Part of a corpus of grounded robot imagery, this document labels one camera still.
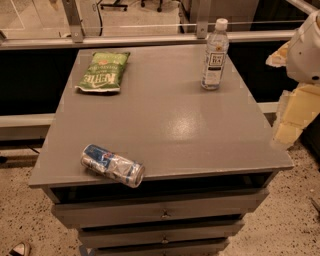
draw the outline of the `chip bag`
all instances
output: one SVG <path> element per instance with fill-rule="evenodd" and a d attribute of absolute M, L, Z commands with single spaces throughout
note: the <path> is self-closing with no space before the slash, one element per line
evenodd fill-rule
<path fill-rule="evenodd" d="M 96 52 L 77 86 L 85 92 L 120 92 L 122 75 L 130 52 Z"/>

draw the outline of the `bottle label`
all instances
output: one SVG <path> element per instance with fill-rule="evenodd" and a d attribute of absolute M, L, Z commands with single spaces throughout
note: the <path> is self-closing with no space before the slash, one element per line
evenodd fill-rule
<path fill-rule="evenodd" d="M 225 53 L 210 53 L 209 63 L 207 65 L 205 83 L 210 84 L 219 84 L 222 66 L 224 63 Z"/>

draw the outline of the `terrazzo floor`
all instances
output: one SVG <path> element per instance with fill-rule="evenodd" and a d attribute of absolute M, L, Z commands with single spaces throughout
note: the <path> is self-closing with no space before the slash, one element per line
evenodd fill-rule
<path fill-rule="evenodd" d="M 319 164 L 300 142 L 289 154 L 295 168 L 272 180 L 267 199 L 244 217 L 245 226 L 219 256 L 320 255 L 320 220 L 310 201 L 320 195 Z M 0 156 L 8 158 L 0 164 L 0 255 L 25 240 L 31 256 L 80 256 L 77 232 L 53 217 L 42 190 L 28 187 L 37 153 L 1 148 Z"/>

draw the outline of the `shoe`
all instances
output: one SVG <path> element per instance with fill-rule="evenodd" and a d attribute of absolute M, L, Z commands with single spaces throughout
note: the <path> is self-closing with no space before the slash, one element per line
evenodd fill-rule
<path fill-rule="evenodd" d="M 12 256 L 29 256 L 31 251 L 30 244 L 27 242 L 21 242 L 17 244 L 13 249 L 9 252 Z"/>

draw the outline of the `clear plastic bottle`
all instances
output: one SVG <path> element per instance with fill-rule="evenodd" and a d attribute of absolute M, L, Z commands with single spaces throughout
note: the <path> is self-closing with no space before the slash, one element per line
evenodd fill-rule
<path fill-rule="evenodd" d="M 216 90 L 220 86 L 224 63 L 229 48 L 227 36 L 228 20 L 217 19 L 215 30 L 209 35 L 201 86 L 207 90 Z"/>

